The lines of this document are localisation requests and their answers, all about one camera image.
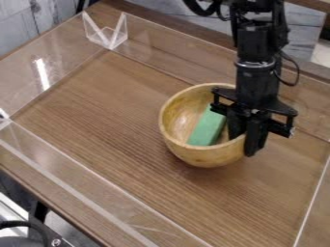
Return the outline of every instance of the green block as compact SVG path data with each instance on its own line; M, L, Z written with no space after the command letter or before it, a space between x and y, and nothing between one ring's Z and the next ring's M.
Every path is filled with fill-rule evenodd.
M224 122L226 117L210 111L210 105L207 105L187 144L194 146L214 145L219 138Z

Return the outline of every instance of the bowl rim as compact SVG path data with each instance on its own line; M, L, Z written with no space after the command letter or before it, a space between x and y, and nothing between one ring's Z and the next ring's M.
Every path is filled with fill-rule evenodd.
M196 151L212 151L212 150L219 150L220 148L226 148L227 146L232 145L234 143L238 143L239 140L244 139L244 134L242 134L239 137L236 137L235 139L232 139L231 141L222 143L222 144L216 144L216 145L211 145L211 146L194 146L190 145L187 143L180 142L178 139L175 139L174 137L171 137L171 135L167 133L166 127L164 127L164 122L163 122L163 115L164 115L164 111L166 108L168 107L168 105L174 102L174 100L184 95L187 92L195 90L196 88L202 88L204 86L219 86L219 87L224 87L224 88L234 88L235 85L228 84L228 83L202 83L196 86L188 87L187 89L182 90L180 92L178 92L164 103L162 110L160 110L160 115L159 115L159 126L160 126L160 131L162 134L164 136L164 138L172 142L176 146L180 146L186 149L190 150L196 150Z

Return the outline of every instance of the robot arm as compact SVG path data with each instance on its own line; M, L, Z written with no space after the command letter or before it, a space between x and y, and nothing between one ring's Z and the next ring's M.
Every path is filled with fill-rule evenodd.
M231 20L238 48L236 88L212 89L211 110L227 116L230 139L246 133L244 155L251 156L264 147L268 132L291 137L298 116L297 110L276 98L279 82L295 86L299 79L298 66L297 82L290 84L280 79L282 58L287 59L280 49L288 44L283 0L207 0L206 10L196 0L183 1L195 14L216 13L222 20ZM230 17L222 15L224 4L230 7ZM247 18L248 13L267 17ZM222 97L232 104L223 104ZM272 114L283 116L286 122L274 120Z

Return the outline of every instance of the screw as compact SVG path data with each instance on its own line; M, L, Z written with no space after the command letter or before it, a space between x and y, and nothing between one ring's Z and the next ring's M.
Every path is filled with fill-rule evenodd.
M57 247L60 245L60 239L52 241L52 246Z

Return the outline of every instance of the wooden bowl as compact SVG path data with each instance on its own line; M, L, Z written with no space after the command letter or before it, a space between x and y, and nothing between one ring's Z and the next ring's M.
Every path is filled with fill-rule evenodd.
M212 168L227 165L243 157L244 135L228 141L227 130L222 133L219 144L200 147L187 144L187 140L202 116L212 102L212 87L234 88L230 84L200 84L179 92L166 102L160 112L160 131L164 142L178 158L192 166Z

